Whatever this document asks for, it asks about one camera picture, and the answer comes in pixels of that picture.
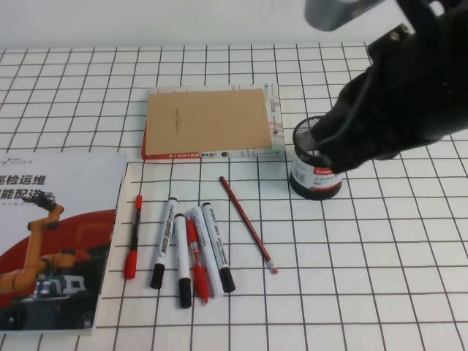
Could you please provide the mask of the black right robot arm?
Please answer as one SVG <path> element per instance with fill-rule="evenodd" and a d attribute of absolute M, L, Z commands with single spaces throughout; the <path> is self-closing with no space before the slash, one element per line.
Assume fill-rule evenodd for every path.
<path fill-rule="evenodd" d="M 312 129 L 335 173 L 435 143 L 467 128 L 467 3 L 400 1 L 412 25 L 370 44 L 371 66 Z"/>

